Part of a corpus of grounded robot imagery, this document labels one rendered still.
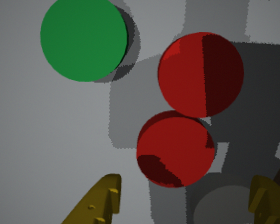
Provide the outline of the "green disc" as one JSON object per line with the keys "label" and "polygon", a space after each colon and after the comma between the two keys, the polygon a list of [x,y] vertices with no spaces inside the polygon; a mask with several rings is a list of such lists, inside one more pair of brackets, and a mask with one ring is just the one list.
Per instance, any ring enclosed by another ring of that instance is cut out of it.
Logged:
{"label": "green disc", "polygon": [[40,42],[46,60],[60,75],[91,82],[122,63],[129,32],[109,0],[57,0],[43,18]]}

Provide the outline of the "grey disc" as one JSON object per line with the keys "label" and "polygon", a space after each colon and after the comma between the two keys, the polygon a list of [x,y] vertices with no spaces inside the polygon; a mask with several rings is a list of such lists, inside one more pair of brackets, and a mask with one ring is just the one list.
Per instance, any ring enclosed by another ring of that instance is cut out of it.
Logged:
{"label": "grey disc", "polygon": [[203,180],[190,197],[194,224],[254,224],[254,213],[248,211],[249,193],[249,183],[235,174]]}

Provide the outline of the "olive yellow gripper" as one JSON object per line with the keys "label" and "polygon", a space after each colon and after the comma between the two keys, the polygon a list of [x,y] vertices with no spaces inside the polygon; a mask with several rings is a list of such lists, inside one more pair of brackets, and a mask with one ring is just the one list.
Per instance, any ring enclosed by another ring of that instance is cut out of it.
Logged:
{"label": "olive yellow gripper", "polygon": [[[102,177],[79,201],[61,224],[111,224],[120,210],[120,174]],[[254,224],[280,224],[280,186],[268,177],[252,178],[248,211]]]}

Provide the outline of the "red disc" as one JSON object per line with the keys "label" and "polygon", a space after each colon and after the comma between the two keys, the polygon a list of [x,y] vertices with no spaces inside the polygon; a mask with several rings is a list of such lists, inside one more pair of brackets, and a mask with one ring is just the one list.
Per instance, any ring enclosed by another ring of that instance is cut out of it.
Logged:
{"label": "red disc", "polygon": [[235,46],[210,32],[196,32],[172,42],[157,69],[166,102],[192,118],[206,118],[227,109],[239,95],[244,66]]}
{"label": "red disc", "polygon": [[141,128],[136,159],[143,175],[167,188],[180,188],[200,180],[215,155],[213,139],[198,118],[164,111]]}

